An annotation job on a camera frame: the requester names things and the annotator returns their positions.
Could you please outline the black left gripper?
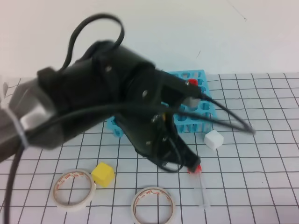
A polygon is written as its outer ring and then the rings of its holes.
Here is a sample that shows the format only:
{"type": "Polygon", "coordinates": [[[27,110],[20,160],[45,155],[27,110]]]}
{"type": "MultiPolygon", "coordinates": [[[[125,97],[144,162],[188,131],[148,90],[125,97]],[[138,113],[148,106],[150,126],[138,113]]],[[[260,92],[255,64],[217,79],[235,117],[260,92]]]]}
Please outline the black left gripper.
{"type": "Polygon", "coordinates": [[[136,152],[153,163],[181,163],[182,139],[169,112],[178,109],[182,82],[112,41],[95,42],[72,66],[38,72],[38,84],[52,101],[64,143],[115,117],[136,152]]]}

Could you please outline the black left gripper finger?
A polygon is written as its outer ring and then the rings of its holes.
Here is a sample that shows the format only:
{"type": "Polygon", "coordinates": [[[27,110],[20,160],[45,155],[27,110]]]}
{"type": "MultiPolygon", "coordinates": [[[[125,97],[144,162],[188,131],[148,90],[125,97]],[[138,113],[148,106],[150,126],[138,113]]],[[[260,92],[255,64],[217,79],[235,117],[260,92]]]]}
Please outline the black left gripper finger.
{"type": "Polygon", "coordinates": [[[176,132],[171,132],[165,141],[166,153],[163,163],[173,163],[177,169],[171,169],[166,165],[163,169],[168,172],[179,172],[186,167],[189,172],[197,172],[200,165],[200,158],[187,146],[176,132]]]}

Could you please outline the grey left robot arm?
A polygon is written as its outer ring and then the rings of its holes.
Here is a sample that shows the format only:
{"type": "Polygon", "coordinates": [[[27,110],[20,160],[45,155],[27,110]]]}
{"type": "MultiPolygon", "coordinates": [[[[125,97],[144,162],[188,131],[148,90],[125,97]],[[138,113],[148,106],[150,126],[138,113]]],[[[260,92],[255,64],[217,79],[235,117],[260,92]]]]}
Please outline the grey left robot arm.
{"type": "Polygon", "coordinates": [[[103,41],[61,72],[40,70],[15,89],[7,108],[34,147],[54,149],[114,117],[138,154],[159,166],[195,170],[200,158],[178,135],[169,108],[200,94],[126,47],[103,41]]]}

